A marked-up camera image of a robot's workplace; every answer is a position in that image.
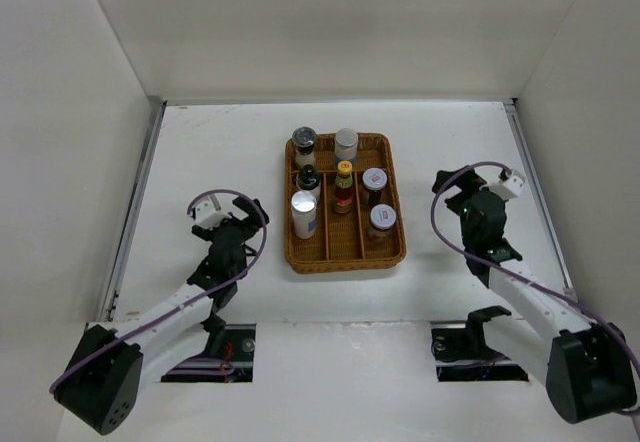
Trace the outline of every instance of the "bottle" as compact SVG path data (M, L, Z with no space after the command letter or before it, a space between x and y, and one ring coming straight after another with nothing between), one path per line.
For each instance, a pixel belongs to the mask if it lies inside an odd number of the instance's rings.
M382 169L367 169L362 174L360 200L369 207L375 207L382 200L382 192L387 185L387 174Z
M338 164L338 175L333 193L333 210L339 214L346 214L353 205L353 166L348 160L341 160Z
M369 229L367 236L373 242L382 242L391 233L396 224L396 211L385 204L378 204L369 214Z
M299 190L308 190L311 192L316 198L316 202L318 202L320 201L320 194L322 192L321 180L320 174L316 172L313 165L307 164L298 172L296 186Z
M318 136L311 127L298 127L294 130L293 145L296 146L296 167L302 169L305 165L316 166L316 155L314 149Z
M358 153L358 133L352 129L340 129L335 137L335 164L341 160L348 160L353 167L356 166L356 154Z
M308 190L296 192L291 197L293 230L301 239L310 239L316 233L316 208L318 203Z

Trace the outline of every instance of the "white jar lid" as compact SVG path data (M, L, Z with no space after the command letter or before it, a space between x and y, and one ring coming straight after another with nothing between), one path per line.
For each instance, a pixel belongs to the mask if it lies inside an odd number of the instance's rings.
M340 129L336 132L336 142L342 147L353 147L358 143L358 133L353 129Z
M316 198L308 190L300 190L291 197L291 208L300 214L307 214L316 208Z
M362 175L362 183L369 190L381 190L387 185L387 174L382 169L367 169Z
M378 204L371 209L369 219L376 229L387 230L396 223L396 211L386 204Z

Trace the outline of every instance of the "glass jar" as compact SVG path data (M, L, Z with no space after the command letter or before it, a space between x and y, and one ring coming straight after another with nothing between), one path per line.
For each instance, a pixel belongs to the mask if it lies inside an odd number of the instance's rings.
M378 204L369 214L367 237L375 243L381 243L396 225L396 211L385 204Z
M308 190L301 190L291 197L291 217L293 230L301 239L310 239L316 233L315 196Z
M356 166L356 154L358 153L358 133L352 129L340 129L335 137L335 164L341 160L348 160L353 167Z
M353 205L353 166L348 160L341 160L338 164L338 175L333 193L333 210L338 214L346 214Z
M311 127L298 127L291 136L293 145L296 147L296 167L302 169L305 165L316 166L316 155L314 153L318 136Z
M362 174L362 191L360 200L363 204L374 207L382 200L382 192L387 186L387 174L382 169L367 169Z
M300 172L298 172L298 176L296 177L296 186L299 190L308 190L311 192L316 201L320 200L320 194L322 193L322 177L320 174L313 168L312 165L305 165Z

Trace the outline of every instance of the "wooden tray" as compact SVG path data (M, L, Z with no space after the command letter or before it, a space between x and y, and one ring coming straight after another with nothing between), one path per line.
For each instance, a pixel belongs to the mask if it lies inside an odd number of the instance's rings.
M310 239L296 237L291 220L291 196L297 190L295 180L295 147L289 139L285 147L284 185L284 254L299 274L316 274L361 269L388 269L404 259L407 246L402 214L391 159L389 140L382 134L358 134L358 155L354 170L356 200L348 214L337 214L331 207L336 178L334 167L334 134L318 135L315 147L316 170L322 175L322 196L318 203L316 233ZM374 244L367 235L369 207L360 203L362 174L371 167L387 173L389 181L382 203L398 214L392 233L382 243Z

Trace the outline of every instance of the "wall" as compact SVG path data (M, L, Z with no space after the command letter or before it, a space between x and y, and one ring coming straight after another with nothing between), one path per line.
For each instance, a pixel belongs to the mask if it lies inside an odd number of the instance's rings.
M576 0L518 102L580 298L640 351L640 0Z
M518 95L573 0L100 0L148 94Z
M0 0L0 24L0 439L47 441L149 104L96 0Z

